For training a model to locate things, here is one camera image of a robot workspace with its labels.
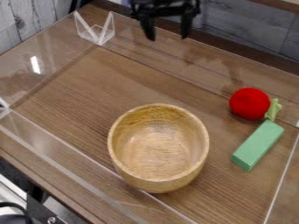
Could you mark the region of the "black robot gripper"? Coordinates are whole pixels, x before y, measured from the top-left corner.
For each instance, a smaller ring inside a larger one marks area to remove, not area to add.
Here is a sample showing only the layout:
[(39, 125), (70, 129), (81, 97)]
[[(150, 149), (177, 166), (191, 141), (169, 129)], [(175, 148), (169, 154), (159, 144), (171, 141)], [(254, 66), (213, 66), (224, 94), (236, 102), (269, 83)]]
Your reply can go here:
[(182, 16), (182, 39), (189, 37), (202, 0), (130, 0), (131, 15), (139, 17), (146, 37), (155, 41), (155, 18)]

